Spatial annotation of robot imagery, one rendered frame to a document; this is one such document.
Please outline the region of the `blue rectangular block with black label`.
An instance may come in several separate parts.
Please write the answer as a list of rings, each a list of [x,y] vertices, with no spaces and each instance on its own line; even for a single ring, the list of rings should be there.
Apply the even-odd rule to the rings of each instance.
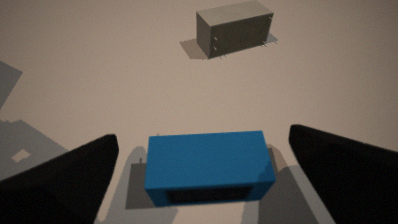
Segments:
[[[262,130],[149,136],[144,189],[156,207],[257,201],[275,181]]]

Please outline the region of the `grey rectangular block with metal pins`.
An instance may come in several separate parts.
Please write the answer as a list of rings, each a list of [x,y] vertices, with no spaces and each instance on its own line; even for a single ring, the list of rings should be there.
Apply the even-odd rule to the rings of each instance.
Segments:
[[[264,45],[273,15],[257,0],[196,11],[197,44],[208,59]]]

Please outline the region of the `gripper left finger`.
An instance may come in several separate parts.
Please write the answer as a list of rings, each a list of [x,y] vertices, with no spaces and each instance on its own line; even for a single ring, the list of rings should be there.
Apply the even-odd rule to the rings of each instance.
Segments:
[[[94,224],[118,154],[107,134],[0,181],[0,224]]]

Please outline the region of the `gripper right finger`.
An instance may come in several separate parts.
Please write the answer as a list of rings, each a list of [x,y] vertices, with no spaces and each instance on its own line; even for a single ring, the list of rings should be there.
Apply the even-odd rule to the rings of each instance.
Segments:
[[[336,224],[398,224],[398,152],[300,124],[288,141]]]

